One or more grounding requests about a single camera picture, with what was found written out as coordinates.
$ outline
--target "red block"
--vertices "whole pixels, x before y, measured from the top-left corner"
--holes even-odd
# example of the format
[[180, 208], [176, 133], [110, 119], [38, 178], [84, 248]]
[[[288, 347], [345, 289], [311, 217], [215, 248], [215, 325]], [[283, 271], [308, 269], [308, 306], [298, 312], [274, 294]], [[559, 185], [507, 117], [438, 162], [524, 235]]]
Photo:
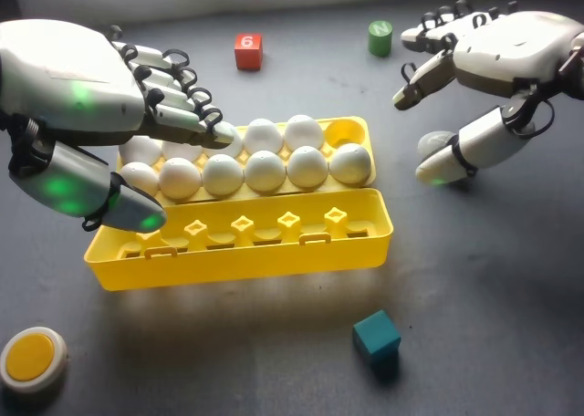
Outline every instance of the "red block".
[[262, 67], [262, 35], [242, 34], [235, 40], [235, 63], [238, 69], [258, 71]]

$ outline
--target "gray table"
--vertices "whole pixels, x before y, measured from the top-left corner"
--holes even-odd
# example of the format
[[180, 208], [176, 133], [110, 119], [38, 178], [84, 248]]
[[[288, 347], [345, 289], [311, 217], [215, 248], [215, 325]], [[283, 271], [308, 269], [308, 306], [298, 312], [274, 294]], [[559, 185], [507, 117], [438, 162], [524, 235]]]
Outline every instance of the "gray table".
[[[507, 0], [477, 0], [488, 8]], [[518, 0], [584, 20], [582, 0]], [[189, 52], [235, 125], [297, 113], [363, 117], [395, 235], [379, 269], [108, 293], [85, 267], [79, 223], [0, 182], [0, 340], [46, 325], [68, 343], [63, 390], [44, 414], [570, 415], [584, 406], [584, 108], [470, 190], [414, 180], [415, 146], [501, 102], [456, 83], [407, 112], [400, 66], [422, 63], [399, 32], [448, 0], [218, 16], [129, 27], [127, 38]], [[389, 59], [367, 26], [390, 20]], [[259, 73], [235, 69], [235, 34], [265, 36]], [[6, 135], [0, 161], [9, 159]], [[114, 149], [95, 150], [114, 161]], [[378, 383], [351, 326], [385, 308], [402, 332], [399, 378]], [[5, 395], [0, 413], [21, 403]]]

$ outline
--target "yellow egg carton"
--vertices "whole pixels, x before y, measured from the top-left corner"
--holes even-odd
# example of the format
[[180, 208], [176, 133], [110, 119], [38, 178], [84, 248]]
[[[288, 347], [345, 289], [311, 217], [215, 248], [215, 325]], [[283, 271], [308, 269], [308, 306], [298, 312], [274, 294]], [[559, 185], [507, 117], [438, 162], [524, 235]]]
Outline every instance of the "yellow egg carton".
[[[327, 158], [341, 145], [356, 142], [373, 160], [364, 120], [318, 122], [325, 131], [321, 150]], [[245, 134], [245, 128], [238, 131]], [[280, 152], [283, 160], [289, 154], [286, 149]], [[246, 156], [242, 153], [238, 159], [242, 165]], [[373, 167], [366, 184], [374, 177]], [[193, 197], [196, 202], [160, 199], [168, 215], [160, 231], [136, 234], [101, 226], [85, 261], [111, 291], [349, 270], [385, 262], [393, 226], [379, 191], [349, 187], [331, 177], [318, 192], [287, 186], [294, 185], [285, 184], [271, 196], [245, 187], [220, 201], [199, 192]]]
[[[344, 118], [330, 118], [325, 120], [317, 120], [318, 124], [322, 128], [325, 136], [325, 142], [320, 148], [320, 152], [325, 156], [327, 161], [330, 161], [331, 156], [333, 153], [339, 148], [341, 145], [348, 144], [348, 143], [356, 143], [361, 145], [371, 157], [371, 173], [367, 180], [364, 183], [360, 183], [358, 185], [347, 185], [345, 183], [339, 182], [334, 179], [331, 175], [327, 177], [327, 179], [321, 183], [317, 188], [306, 189], [300, 188], [292, 183], [287, 177], [284, 180], [284, 183], [280, 185], [276, 190], [271, 192], [270, 194], [262, 194], [252, 190], [247, 184], [244, 184], [234, 192], [233, 194], [227, 196], [215, 196], [209, 193], [204, 189], [202, 186], [199, 191], [193, 194], [191, 197], [188, 197], [183, 200], [174, 200], [169, 199], [166, 197], [162, 192], [158, 191], [154, 196], [156, 200], [158, 200], [162, 206], [170, 206], [177, 203], [190, 203], [190, 202], [206, 202], [210, 200], [228, 200], [228, 199], [235, 199], [235, 200], [242, 200], [242, 199], [252, 199], [256, 197], [261, 197], [264, 195], [278, 195], [278, 194], [291, 194], [294, 192], [326, 192], [326, 191], [339, 191], [339, 190], [347, 190], [350, 188], [359, 188], [362, 186], [367, 186], [373, 182], [375, 179], [375, 161], [373, 160], [373, 151], [371, 149], [371, 141], [369, 137], [369, 129], [367, 128], [367, 122], [365, 120], [358, 118], [358, 117], [344, 117]], [[284, 129], [286, 128], [285, 122], [277, 123], [278, 130], [280, 133], [284, 133]], [[245, 133], [247, 132], [247, 127], [237, 127], [237, 131], [242, 139], [245, 137]], [[286, 145], [282, 148], [282, 150], [278, 153], [280, 159], [284, 162], [287, 166], [288, 159], [292, 151], [290, 151]], [[242, 152], [235, 158], [239, 165], [242, 168], [245, 168], [245, 164], [251, 155], [242, 150]], [[200, 173], [203, 172], [204, 165], [207, 163], [209, 158], [202, 154], [199, 158], [194, 161], [194, 165], [197, 167]], [[152, 168], [158, 173], [160, 172], [162, 165], [166, 162], [166, 159], [161, 157]], [[118, 156], [118, 171], [122, 167], [120, 156]]]

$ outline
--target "robotic hand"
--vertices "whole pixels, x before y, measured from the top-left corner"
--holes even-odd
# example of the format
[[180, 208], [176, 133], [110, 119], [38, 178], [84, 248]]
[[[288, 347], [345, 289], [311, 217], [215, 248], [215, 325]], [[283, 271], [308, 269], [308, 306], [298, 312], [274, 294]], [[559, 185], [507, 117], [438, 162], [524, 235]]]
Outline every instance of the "robotic hand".
[[[516, 3], [509, 4], [506, 15], [496, 8], [476, 13], [459, 1], [454, 9], [424, 15], [422, 24], [406, 30], [401, 40], [411, 50], [437, 54], [419, 68], [401, 68], [406, 85], [393, 97], [396, 109], [415, 106], [455, 78], [468, 88], [510, 99], [458, 134], [439, 131], [422, 137], [416, 178], [424, 183], [454, 182], [497, 165], [549, 129], [554, 120], [550, 98], [565, 93], [584, 99], [584, 25], [561, 15], [517, 12]], [[413, 69], [411, 78], [406, 68]], [[536, 130], [531, 120], [540, 103], [550, 107], [551, 118]]]
[[28, 195], [84, 218], [86, 231], [146, 233], [166, 222], [160, 204], [78, 146], [148, 135], [221, 149], [233, 135], [184, 52], [120, 38], [116, 26], [105, 37], [60, 21], [0, 23], [0, 130], [12, 141], [10, 177]]

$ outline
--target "blue cube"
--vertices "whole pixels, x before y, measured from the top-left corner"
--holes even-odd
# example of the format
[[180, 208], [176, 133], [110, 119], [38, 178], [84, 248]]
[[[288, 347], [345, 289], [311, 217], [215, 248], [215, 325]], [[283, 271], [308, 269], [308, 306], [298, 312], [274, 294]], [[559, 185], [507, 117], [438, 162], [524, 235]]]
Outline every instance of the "blue cube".
[[382, 310], [353, 325], [353, 341], [361, 356], [374, 365], [397, 352], [402, 337]]

